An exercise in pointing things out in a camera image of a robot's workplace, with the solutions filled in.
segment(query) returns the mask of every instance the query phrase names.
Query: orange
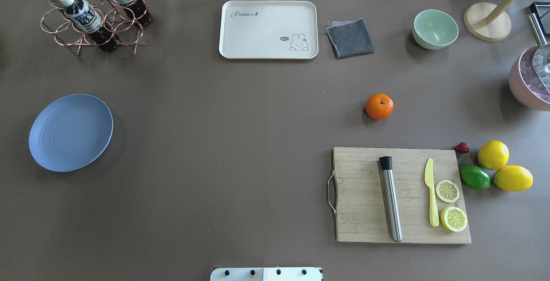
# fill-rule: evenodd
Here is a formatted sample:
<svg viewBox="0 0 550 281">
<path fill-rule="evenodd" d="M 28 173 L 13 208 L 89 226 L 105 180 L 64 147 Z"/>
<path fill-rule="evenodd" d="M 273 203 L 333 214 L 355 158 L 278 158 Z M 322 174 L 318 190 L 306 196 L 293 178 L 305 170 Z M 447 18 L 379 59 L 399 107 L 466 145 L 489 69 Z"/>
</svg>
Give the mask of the orange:
<svg viewBox="0 0 550 281">
<path fill-rule="evenodd" d="M 375 120 L 382 120 L 393 111 L 393 101 L 384 93 L 378 93 L 371 96 L 365 103 L 367 115 Z"/>
</svg>

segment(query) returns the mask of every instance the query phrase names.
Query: cartoon bunny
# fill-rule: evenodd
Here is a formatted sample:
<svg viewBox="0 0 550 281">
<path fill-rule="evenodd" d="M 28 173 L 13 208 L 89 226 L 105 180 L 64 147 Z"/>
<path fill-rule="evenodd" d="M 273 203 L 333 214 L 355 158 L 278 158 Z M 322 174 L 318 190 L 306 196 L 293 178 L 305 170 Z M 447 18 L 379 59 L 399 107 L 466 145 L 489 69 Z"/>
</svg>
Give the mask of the cartoon bunny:
<svg viewBox="0 0 550 281">
<path fill-rule="evenodd" d="M 308 51 L 308 41 L 304 34 L 292 34 L 292 42 L 290 43 L 289 50 L 294 51 Z"/>
</svg>

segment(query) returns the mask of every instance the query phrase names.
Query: yellow knife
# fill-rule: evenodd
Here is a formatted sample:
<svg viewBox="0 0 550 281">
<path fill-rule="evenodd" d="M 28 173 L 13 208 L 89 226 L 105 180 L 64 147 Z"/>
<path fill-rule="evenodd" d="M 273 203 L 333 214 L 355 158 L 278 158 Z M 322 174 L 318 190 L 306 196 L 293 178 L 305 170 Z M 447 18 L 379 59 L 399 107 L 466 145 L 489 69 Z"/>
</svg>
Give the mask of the yellow knife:
<svg viewBox="0 0 550 281">
<path fill-rule="evenodd" d="M 436 192 L 434 189 L 434 160 L 428 159 L 426 169 L 424 170 L 424 183 L 428 186 L 430 193 L 430 224 L 438 227 L 440 218 L 437 215 Z"/>
</svg>

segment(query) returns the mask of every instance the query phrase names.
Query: white metal plate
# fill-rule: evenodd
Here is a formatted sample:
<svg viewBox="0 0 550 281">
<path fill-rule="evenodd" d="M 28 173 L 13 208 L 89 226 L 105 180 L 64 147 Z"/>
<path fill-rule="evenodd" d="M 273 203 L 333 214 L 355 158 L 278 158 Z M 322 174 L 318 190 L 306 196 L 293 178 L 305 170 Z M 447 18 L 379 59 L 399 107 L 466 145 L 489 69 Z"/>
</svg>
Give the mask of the white metal plate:
<svg viewBox="0 0 550 281">
<path fill-rule="evenodd" d="M 316 267 L 214 269 L 210 281 L 322 281 L 322 271 Z"/>
<path fill-rule="evenodd" d="M 309 1 L 227 1 L 222 7 L 224 58 L 314 58 L 317 9 Z"/>
</svg>

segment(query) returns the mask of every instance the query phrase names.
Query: green bowl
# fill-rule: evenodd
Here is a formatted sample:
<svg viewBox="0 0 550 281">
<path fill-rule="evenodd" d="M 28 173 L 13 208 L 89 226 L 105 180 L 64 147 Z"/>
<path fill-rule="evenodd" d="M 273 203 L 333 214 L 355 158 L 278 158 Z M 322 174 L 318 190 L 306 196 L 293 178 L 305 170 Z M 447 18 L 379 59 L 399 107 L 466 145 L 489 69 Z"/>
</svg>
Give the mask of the green bowl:
<svg viewBox="0 0 550 281">
<path fill-rule="evenodd" d="M 458 37 L 458 25 L 452 17 L 440 10 L 428 9 L 414 18 L 412 36 L 429 50 L 438 50 L 452 44 Z"/>
</svg>

